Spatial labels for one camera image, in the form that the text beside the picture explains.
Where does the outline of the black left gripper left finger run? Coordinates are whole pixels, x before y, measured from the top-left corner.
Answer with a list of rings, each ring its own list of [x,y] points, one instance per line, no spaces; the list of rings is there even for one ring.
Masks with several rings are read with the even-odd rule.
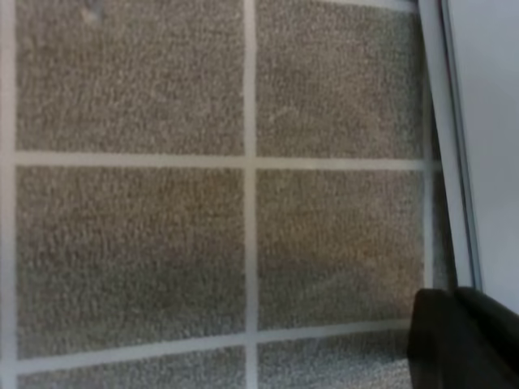
[[[472,288],[416,293],[407,346],[413,388],[506,388],[506,363],[466,304],[490,300]]]

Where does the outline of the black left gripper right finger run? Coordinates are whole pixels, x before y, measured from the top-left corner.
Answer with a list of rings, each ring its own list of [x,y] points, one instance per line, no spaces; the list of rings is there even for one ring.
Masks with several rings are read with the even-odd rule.
[[[454,296],[470,317],[481,338],[478,350],[485,370],[493,370],[503,383],[494,388],[518,388],[518,314],[477,289],[459,287]]]

